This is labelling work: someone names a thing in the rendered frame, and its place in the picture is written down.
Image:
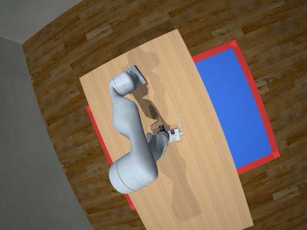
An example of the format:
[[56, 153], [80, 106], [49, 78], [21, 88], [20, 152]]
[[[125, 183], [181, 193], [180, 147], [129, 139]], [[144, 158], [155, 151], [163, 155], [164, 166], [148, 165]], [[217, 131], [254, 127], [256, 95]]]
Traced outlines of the white power strip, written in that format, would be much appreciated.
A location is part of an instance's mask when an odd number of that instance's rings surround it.
[[178, 128], [166, 130], [166, 132], [168, 132], [168, 134], [170, 135], [169, 142], [180, 140], [180, 135], [183, 134], [182, 128], [181, 128], [180, 119], [178, 119], [178, 120], [179, 120], [179, 125], [180, 125], [181, 132], [179, 132]]

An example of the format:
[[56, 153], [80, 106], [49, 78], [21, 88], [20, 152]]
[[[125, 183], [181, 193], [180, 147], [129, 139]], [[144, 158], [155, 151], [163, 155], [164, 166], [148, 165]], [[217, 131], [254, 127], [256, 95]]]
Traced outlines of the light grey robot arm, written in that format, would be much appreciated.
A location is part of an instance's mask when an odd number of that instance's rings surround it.
[[123, 194], [136, 192], [157, 179], [156, 162], [165, 155], [169, 142], [169, 135], [164, 131], [155, 135], [147, 133], [146, 138], [136, 103], [124, 97], [136, 89], [139, 83], [138, 80], [135, 85], [136, 77], [132, 71], [124, 71], [109, 82], [113, 126], [131, 143], [130, 152], [109, 169], [111, 184]]

